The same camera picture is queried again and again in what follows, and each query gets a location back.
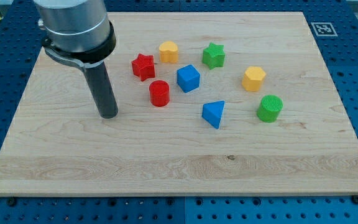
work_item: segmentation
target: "red star block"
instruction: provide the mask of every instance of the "red star block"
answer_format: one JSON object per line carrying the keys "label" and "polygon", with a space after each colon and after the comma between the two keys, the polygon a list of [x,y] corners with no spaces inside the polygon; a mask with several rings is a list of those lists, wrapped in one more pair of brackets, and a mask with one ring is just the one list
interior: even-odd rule
{"label": "red star block", "polygon": [[134,75],[139,77],[141,81],[148,78],[154,78],[155,70],[153,55],[139,54],[137,59],[132,61],[132,70],[134,71]]}

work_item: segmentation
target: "blue triangular prism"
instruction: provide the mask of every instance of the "blue triangular prism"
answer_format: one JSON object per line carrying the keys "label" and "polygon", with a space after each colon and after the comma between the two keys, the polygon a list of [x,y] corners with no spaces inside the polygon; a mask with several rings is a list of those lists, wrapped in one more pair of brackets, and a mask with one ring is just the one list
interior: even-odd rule
{"label": "blue triangular prism", "polygon": [[212,102],[212,103],[206,103],[203,105],[202,117],[214,128],[218,129],[221,123],[223,108],[224,108],[223,100]]}

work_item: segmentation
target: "toy block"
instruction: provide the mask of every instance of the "toy block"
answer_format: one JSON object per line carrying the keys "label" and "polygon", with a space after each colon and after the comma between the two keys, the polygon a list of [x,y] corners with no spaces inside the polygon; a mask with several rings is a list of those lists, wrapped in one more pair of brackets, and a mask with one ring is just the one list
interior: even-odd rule
{"label": "toy block", "polygon": [[267,123],[274,122],[283,108],[283,101],[275,95],[267,95],[260,101],[258,118]]}
{"label": "toy block", "polygon": [[203,105],[202,117],[214,128],[219,129],[223,114],[224,101],[206,103]]}
{"label": "toy block", "polygon": [[139,54],[135,60],[132,61],[132,71],[134,75],[144,81],[148,78],[155,77],[154,57],[153,55]]}
{"label": "toy block", "polygon": [[262,86],[266,73],[261,67],[250,66],[244,72],[242,87],[247,91],[259,91]]}
{"label": "toy block", "polygon": [[159,47],[160,49],[160,61],[161,62],[178,62],[178,46],[172,41],[166,41]]}
{"label": "toy block", "polygon": [[200,86],[200,73],[192,65],[180,68],[177,70],[177,83],[185,93],[188,93]]}
{"label": "toy block", "polygon": [[206,64],[209,69],[223,67],[224,57],[223,45],[209,43],[209,46],[203,50],[203,63]]}
{"label": "toy block", "polygon": [[169,84],[163,80],[157,80],[150,84],[150,102],[154,106],[165,106],[169,103]]}

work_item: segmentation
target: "wood grain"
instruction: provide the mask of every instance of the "wood grain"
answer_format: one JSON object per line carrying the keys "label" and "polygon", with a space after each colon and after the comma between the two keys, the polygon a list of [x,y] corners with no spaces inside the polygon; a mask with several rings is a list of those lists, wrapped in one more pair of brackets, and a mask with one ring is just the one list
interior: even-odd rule
{"label": "wood grain", "polygon": [[[42,51],[0,152],[0,196],[106,197],[358,194],[358,141],[333,81],[299,12],[110,13],[117,47],[106,59],[119,104],[101,119],[80,71]],[[173,40],[177,64],[160,63]],[[201,63],[209,42],[224,44],[223,68]],[[155,57],[157,77],[140,82],[131,60]],[[176,70],[193,64],[200,88],[183,93]],[[244,91],[248,66],[267,77]],[[149,85],[170,84],[155,108]],[[278,95],[274,123],[256,117],[260,99]],[[225,100],[219,130],[203,103]]]}

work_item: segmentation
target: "green cylinder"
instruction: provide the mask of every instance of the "green cylinder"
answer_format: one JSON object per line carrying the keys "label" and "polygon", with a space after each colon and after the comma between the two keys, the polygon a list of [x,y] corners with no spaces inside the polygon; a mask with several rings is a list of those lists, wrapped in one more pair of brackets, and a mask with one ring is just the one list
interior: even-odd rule
{"label": "green cylinder", "polygon": [[277,119],[282,108],[283,101],[279,97],[267,95],[260,101],[256,114],[261,121],[271,123]]}

